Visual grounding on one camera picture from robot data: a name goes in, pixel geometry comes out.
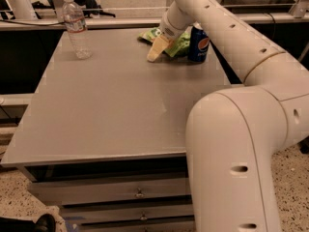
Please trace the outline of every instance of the gray tabletop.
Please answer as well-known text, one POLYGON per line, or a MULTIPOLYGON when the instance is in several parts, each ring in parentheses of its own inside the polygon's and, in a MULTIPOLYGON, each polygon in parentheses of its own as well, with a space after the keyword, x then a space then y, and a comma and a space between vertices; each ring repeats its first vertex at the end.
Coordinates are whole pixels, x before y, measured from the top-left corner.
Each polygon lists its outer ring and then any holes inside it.
POLYGON ((185 153, 195 102, 229 88, 212 48, 207 61, 146 59, 148 29, 90 31, 94 55, 77 60, 64 33, 3 165, 145 158, 185 153))

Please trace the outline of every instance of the pepsi logo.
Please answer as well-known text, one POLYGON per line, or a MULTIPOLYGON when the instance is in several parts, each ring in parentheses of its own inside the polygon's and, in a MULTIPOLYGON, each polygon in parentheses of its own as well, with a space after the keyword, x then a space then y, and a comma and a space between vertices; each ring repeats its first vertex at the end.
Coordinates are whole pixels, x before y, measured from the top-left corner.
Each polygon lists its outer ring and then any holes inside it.
POLYGON ((207 51, 209 43, 210 38, 204 38, 198 43, 197 47, 199 48, 200 51, 207 51))

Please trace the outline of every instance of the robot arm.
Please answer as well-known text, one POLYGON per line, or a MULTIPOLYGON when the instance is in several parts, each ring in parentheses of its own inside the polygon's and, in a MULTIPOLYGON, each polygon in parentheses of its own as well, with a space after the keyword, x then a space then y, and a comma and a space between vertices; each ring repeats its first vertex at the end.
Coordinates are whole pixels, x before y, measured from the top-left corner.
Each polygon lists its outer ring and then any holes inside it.
POLYGON ((309 135, 309 72, 215 0, 175 0, 160 29, 198 21, 246 87, 203 97, 186 128, 198 232, 280 232, 271 156, 309 135))
POLYGON ((37 19, 30 0, 7 0, 16 19, 37 19))

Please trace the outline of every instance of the floor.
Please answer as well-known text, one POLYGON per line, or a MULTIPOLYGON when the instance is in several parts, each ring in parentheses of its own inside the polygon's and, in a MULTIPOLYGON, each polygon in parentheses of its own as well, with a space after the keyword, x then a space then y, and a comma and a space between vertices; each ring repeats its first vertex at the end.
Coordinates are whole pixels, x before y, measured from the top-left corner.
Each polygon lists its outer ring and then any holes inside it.
MULTIPOLYGON (((98 2, 107 12, 116 13, 117 17, 126 17, 149 16, 155 13, 161 15, 169 0, 98 2), (136 6, 134 1, 144 1, 145 4, 136 6)), ((13 133, 14 128, 0 128, 0 156, 13 133)), ((273 180, 284 232, 309 231, 308 162, 309 155, 301 154, 298 145, 280 151, 272 158, 273 180)), ((0 217, 29 219, 35 222, 41 214, 51 213, 57 220, 57 232, 67 231, 58 208, 44 206, 27 191, 28 184, 29 181, 17 170, 0 172, 0 217)))

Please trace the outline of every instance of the bottle label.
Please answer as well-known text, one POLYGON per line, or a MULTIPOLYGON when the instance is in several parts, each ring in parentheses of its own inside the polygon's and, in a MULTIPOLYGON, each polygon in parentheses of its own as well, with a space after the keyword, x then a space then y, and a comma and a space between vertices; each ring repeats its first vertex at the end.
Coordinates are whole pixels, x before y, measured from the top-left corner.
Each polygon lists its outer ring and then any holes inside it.
POLYGON ((83 18, 66 21, 65 23, 69 33, 80 33, 86 30, 86 22, 83 18))

